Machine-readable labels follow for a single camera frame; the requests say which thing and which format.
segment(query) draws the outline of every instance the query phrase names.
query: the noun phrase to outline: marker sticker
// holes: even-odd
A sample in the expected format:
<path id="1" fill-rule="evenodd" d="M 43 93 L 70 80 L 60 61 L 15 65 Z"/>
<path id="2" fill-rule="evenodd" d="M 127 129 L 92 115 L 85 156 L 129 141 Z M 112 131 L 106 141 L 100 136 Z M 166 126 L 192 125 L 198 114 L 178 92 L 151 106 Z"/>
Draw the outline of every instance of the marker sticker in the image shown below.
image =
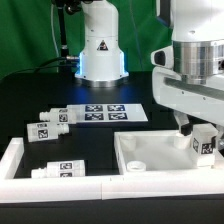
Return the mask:
<path id="1" fill-rule="evenodd" d="M 88 113 L 85 114 L 86 121 L 99 121 L 103 120 L 103 113 Z"/>
<path id="2" fill-rule="evenodd" d="M 67 114 L 59 114 L 59 122 L 68 122 Z"/>
<path id="3" fill-rule="evenodd" d="M 60 173 L 60 177 L 72 177 L 72 173 Z"/>
<path id="4" fill-rule="evenodd" d="M 37 127 L 38 127 L 38 128 L 46 128 L 46 127 L 47 127 L 47 123 L 40 123 L 40 124 L 37 124 Z"/>
<path id="5" fill-rule="evenodd" d="M 63 109 L 59 110 L 59 113 L 67 113 L 67 112 L 68 112 L 68 109 L 66 109 L 66 108 L 63 108 Z"/>
<path id="6" fill-rule="evenodd" d="M 211 143 L 202 144 L 201 154 L 212 154 L 213 148 Z"/>
<path id="7" fill-rule="evenodd" d="M 108 105 L 108 111 L 125 111 L 124 105 Z"/>
<path id="8" fill-rule="evenodd" d="M 48 130 L 47 129 L 38 130 L 38 138 L 39 139 L 46 139 L 46 138 L 48 138 Z"/>
<path id="9" fill-rule="evenodd" d="M 109 120 L 127 120 L 126 113 L 109 113 Z"/>
<path id="10" fill-rule="evenodd" d="M 60 163 L 60 170 L 71 170 L 72 163 Z"/>
<path id="11" fill-rule="evenodd" d="M 87 105 L 85 108 L 86 112 L 102 112 L 103 106 L 102 105 Z"/>

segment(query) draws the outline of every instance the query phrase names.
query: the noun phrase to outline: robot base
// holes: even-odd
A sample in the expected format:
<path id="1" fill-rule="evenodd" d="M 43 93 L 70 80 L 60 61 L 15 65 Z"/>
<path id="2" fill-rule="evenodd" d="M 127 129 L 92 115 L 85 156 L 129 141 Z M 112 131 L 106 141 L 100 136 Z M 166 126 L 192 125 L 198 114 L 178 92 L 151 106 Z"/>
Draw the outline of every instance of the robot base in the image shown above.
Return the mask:
<path id="1" fill-rule="evenodd" d="M 128 82 L 128 76 L 122 77 L 117 80 L 111 80 L 111 81 L 92 81 L 92 80 L 87 80 L 84 78 L 75 77 L 75 82 L 78 84 L 82 84 L 82 85 L 94 87 L 94 88 L 113 87 L 113 86 L 118 86 L 118 85 Z"/>

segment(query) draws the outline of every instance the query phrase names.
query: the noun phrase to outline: white container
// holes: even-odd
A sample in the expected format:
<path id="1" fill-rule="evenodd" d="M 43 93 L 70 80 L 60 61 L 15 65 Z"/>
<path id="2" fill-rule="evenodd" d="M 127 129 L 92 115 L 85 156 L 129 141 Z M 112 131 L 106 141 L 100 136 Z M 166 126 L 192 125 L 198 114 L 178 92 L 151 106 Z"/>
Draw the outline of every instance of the white container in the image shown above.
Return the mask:
<path id="1" fill-rule="evenodd" d="M 58 135 L 69 133 L 68 124 L 42 122 L 27 124 L 28 141 L 45 141 L 58 139 Z"/>
<path id="2" fill-rule="evenodd" d="M 54 178 L 54 177 L 84 177 L 85 163 L 84 160 L 49 162 L 44 169 L 35 169 L 31 172 L 31 177 Z"/>
<path id="3" fill-rule="evenodd" d="M 196 125 L 194 129 L 200 130 L 199 140 L 201 142 L 206 140 L 206 143 L 208 143 L 206 137 L 217 133 L 213 126 L 207 124 Z M 130 138 L 130 145 L 135 138 L 137 143 L 135 150 L 127 150 L 128 144 L 127 142 L 124 144 L 123 136 L 133 136 Z M 143 177 L 149 174 L 158 176 L 164 174 L 166 177 L 169 172 L 181 176 L 183 172 L 188 171 L 193 176 L 196 170 L 205 166 L 214 172 L 216 168 L 224 169 L 224 158 L 218 150 L 214 149 L 213 154 L 199 155 L 189 144 L 191 135 L 184 136 L 183 139 L 180 136 L 178 140 L 177 136 L 179 136 L 178 130 L 115 132 L 115 152 L 120 174 Z"/>
<path id="4" fill-rule="evenodd" d="M 40 120 L 59 124 L 76 124 L 76 111 L 72 108 L 52 108 L 50 112 L 41 112 Z"/>

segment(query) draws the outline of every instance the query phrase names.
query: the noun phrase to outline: white plastic piece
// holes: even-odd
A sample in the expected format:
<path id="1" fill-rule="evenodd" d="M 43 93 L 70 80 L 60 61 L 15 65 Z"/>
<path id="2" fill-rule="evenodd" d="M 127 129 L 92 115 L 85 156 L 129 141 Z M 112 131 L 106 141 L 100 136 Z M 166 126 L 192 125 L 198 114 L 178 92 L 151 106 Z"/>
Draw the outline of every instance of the white plastic piece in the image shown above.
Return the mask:
<path id="1" fill-rule="evenodd" d="M 121 135 L 120 142 L 122 149 L 126 152 L 134 151 L 136 148 L 136 137 L 131 134 Z"/>
<path id="2" fill-rule="evenodd" d="M 124 53 L 118 46 L 118 11 L 106 0 L 82 2 L 85 15 L 85 48 L 80 54 L 77 78 L 93 82 L 128 76 Z"/>
<path id="3" fill-rule="evenodd" d="M 153 96 L 158 104 L 224 126 L 223 100 L 168 86 L 165 78 L 180 80 L 181 76 L 169 69 L 154 68 Z M 223 83 L 223 75 L 213 75 L 206 80 L 204 87 L 224 91 Z"/>
<path id="4" fill-rule="evenodd" d="M 148 121 L 141 104 L 67 105 L 77 114 L 77 123 Z"/>
<path id="5" fill-rule="evenodd" d="M 173 41 L 201 42 L 222 40 L 224 37 L 223 0 L 172 0 L 171 14 Z"/>
<path id="6" fill-rule="evenodd" d="M 45 141 L 58 139 L 58 135 L 69 133 L 68 124 L 42 122 L 27 124 L 28 141 Z"/>
<path id="7" fill-rule="evenodd" d="M 212 124 L 198 124 L 193 126 L 191 157 L 197 166 L 213 166 L 215 164 L 212 138 L 218 130 Z"/>
<path id="8" fill-rule="evenodd" d="M 189 170 L 196 166 L 190 157 L 190 148 L 180 150 L 174 147 L 174 138 L 178 131 L 151 132 L 118 132 L 115 133 L 115 150 L 118 167 L 121 174 L 133 175 L 127 171 L 127 164 L 131 161 L 141 161 L 146 164 L 147 171 Z M 133 135 L 137 145 L 134 151 L 122 148 L 120 136 Z"/>
<path id="9" fill-rule="evenodd" d="M 174 136 L 174 147 L 182 150 L 189 149 L 191 146 L 191 136 L 192 135 L 184 136 L 181 133 L 177 133 Z"/>
<path id="10" fill-rule="evenodd" d="M 41 112 L 40 120 L 60 124 L 76 124 L 76 111 L 72 108 L 52 108 L 50 112 Z"/>
<path id="11" fill-rule="evenodd" d="M 31 177 L 37 178 L 64 178 L 64 177 L 84 177 L 84 160 L 49 162 L 44 169 L 35 169 L 31 172 Z"/>
<path id="12" fill-rule="evenodd" d="M 149 150 L 151 146 L 153 146 L 153 150 L 159 150 L 159 153 L 172 150 L 172 136 L 176 133 L 175 131 L 158 133 L 132 132 L 138 139 L 138 143 L 141 143 L 140 145 L 138 144 L 139 148 L 133 153 L 143 150 L 145 158 L 147 149 Z M 119 134 L 123 135 L 125 133 L 115 133 L 116 154 L 119 151 L 118 161 L 123 163 L 128 156 L 124 154 L 128 152 L 122 152 Z M 18 149 L 21 147 L 20 149 L 22 150 L 23 142 L 19 141 L 18 144 L 10 144 L 4 156 L 11 151 L 11 146 L 18 147 Z M 186 153 L 186 150 L 176 150 L 176 152 L 183 155 L 183 153 Z M 126 171 L 126 175 L 45 178 L 44 180 L 31 178 L 1 179 L 0 203 L 223 194 L 223 169 L 216 169 L 215 166 L 220 167 L 220 164 L 224 164 L 224 159 L 218 151 L 215 152 L 215 157 L 216 161 L 213 169 L 160 169 L 141 173 Z M 14 167 L 10 166 L 7 173 L 11 173 L 13 170 Z"/>
<path id="13" fill-rule="evenodd" d="M 0 162 L 0 180 L 14 178 L 23 153 L 23 139 L 12 138 Z"/>
<path id="14" fill-rule="evenodd" d="M 165 65 L 159 65 L 155 62 L 155 54 L 158 52 L 164 52 L 165 54 Z M 164 68 L 172 69 L 174 66 L 174 55 L 173 55 L 173 46 L 168 46 L 151 53 L 151 62 L 153 65 L 158 65 Z"/>
<path id="15" fill-rule="evenodd" d="M 141 161 L 131 161 L 127 164 L 128 172 L 145 172 L 146 164 Z"/>

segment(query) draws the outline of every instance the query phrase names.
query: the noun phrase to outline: cable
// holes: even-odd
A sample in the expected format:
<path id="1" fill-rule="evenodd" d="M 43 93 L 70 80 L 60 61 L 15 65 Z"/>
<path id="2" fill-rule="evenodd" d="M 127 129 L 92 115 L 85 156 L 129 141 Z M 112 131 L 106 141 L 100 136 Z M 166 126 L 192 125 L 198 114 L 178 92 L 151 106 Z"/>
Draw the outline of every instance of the cable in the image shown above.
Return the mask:
<path id="1" fill-rule="evenodd" d="M 37 73 L 39 68 L 45 67 L 46 65 L 49 65 L 56 61 L 64 61 L 64 60 L 66 60 L 66 57 L 58 57 L 58 58 L 50 59 L 50 60 L 42 63 L 39 67 L 37 67 L 37 69 L 35 69 L 34 73 Z"/>
<path id="2" fill-rule="evenodd" d="M 54 65 L 54 66 L 45 66 L 45 67 L 36 67 L 36 68 L 28 68 L 28 69 L 23 69 L 23 70 L 18 70 L 18 71 L 15 71 L 15 72 L 12 72 L 12 73 L 9 73 L 7 75 L 5 75 L 3 78 L 7 77 L 7 76 L 10 76 L 10 75 L 14 75 L 14 74 L 18 74 L 18 73 L 21 73 L 21 72 L 28 72 L 28 71 L 34 71 L 36 69 L 39 70 L 42 70 L 42 69 L 49 69 L 49 68 L 58 68 L 58 67 L 74 67 L 73 65 L 69 64 L 65 64 L 65 65 Z"/>
<path id="3" fill-rule="evenodd" d="M 51 4 L 51 33 L 52 33 L 52 39 L 54 43 L 54 48 L 56 52 L 56 56 L 59 57 L 59 51 L 58 51 L 58 46 L 55 38 L 55 30 L 54 30 L 54 5 Z"/>
<path id="4" fill-rule="evenodd" d="M 139 44 L 138 31 L 137 31 L 137 27 L 136 27 L 136 24 L 135 24 L 132 0 L 129 0 L 129 9 L 130 9 L 130 14 L 131 14 L 132 24 L 133 24 L 133 27 L 134 27 L 135 41 L 136 41 L 136 47 L 137 47 L 138 56 L 139 56 L 139 62 L 140 62 L 141 70 L 143 72 L 144 69 L 143 69 L 143 63 L 142 63 L 142 54 L 141 54 L 141 48 L 140 48 L 140 44 Z"/>

